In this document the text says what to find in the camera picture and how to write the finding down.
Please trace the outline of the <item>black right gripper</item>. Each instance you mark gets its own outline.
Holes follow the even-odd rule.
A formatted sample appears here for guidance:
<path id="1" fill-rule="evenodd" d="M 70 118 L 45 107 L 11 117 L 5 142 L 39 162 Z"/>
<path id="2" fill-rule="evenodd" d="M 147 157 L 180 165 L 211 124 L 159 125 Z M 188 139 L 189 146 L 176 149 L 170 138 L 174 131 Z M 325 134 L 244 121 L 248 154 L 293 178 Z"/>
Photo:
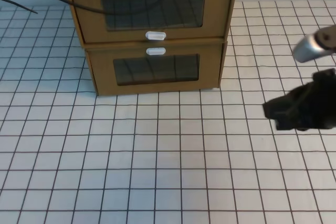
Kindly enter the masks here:
<path id="1" fill-rule="evenodd" d="M 306 131 L 335 128 L 335 69 L 315 72 L 312 81 L 263 105 L 276 129 Z"/>

